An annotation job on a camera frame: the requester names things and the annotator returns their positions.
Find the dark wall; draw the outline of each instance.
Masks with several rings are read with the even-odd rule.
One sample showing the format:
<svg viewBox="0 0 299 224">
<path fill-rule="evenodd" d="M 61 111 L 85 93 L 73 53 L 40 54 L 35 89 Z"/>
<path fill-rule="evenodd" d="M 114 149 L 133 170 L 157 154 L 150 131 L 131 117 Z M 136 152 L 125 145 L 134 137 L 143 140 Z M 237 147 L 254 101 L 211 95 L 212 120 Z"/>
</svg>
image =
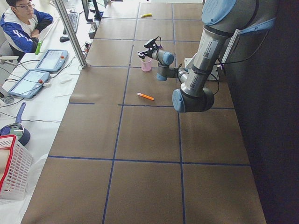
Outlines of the dark wall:
<svg viewBox="0 0 299 224">
<path fill-rule="evenodd" d="M 299 224 L 299 1 L 225 66 L 267 224 Z M 264 34 L 245 36 L 229 61 Z"/>
</svg>

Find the white plastic basket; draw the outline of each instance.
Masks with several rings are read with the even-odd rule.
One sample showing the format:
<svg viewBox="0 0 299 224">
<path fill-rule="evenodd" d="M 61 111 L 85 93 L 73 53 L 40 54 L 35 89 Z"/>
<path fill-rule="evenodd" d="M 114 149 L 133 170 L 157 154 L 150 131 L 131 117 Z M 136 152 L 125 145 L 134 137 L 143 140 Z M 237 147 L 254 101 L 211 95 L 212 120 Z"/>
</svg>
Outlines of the white plastic basket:
<svg viewBox="0 0 299 224">
<path fill-rule="evenodd" d="M 4 175 L 0 176 L 0 199 L 23 200 L 32 155 L 15 135 L 0 136 L 0 150 L 4 148 L 10 153 Z"/>
</svg>

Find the pink cup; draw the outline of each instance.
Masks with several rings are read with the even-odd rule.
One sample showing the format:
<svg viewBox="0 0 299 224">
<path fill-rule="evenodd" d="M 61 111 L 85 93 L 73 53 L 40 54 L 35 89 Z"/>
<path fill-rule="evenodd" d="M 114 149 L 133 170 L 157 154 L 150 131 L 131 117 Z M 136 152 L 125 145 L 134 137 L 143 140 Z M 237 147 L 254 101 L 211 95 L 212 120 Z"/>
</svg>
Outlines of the pink cup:
<svg viewBox="0 0 299 224">
<path fill-rule="evenodd" d="M 142 71 L 150 71 L 151 70 L 151 58 L 146 57 L 145 59 L 141 60 L 141 70 Z"/>
</svg>

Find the pot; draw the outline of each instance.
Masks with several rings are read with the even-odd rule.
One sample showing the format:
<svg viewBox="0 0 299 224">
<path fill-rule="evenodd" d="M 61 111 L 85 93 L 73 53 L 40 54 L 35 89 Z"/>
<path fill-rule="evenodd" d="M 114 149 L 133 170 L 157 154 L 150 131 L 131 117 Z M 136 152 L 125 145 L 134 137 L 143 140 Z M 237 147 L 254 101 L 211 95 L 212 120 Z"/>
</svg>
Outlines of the pot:
<svg viewBox="0 0 299 224">
<path fill-rule="evenodd" d="M 24 126 L 21 124 L 22 114 L 25 109 L 25 106 L 26 103 L 23 102 L 18 111 L 17 117 L 15 119 L 15 123 L 6 125 L 5 127 L 0 129 L 0 136 L 14 134 L 17 136 L 19 143 L 21 143 L 23 146 L 25 146 L 30 139 L 30 132 L 26 128 L 24 128 Z"/>
</svg>

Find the man's hair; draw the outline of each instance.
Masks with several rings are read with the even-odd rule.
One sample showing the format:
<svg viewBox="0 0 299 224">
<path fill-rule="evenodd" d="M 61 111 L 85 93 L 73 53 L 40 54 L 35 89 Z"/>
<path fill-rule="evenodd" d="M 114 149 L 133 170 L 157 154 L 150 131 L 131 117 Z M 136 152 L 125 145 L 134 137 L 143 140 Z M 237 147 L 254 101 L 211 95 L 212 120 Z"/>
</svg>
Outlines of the man's hair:
<svg viewBox="0 0 299 224">
<path fill-rule="evenodd" d="M 8 5 L 9 6 L 13 6 L 13 7 L 16 6 L 16 4 L 17 4 L 18 1 L 21 1 L 21 0 L 6 0 L 6 2 L 8 3 Z"/>
</svg>

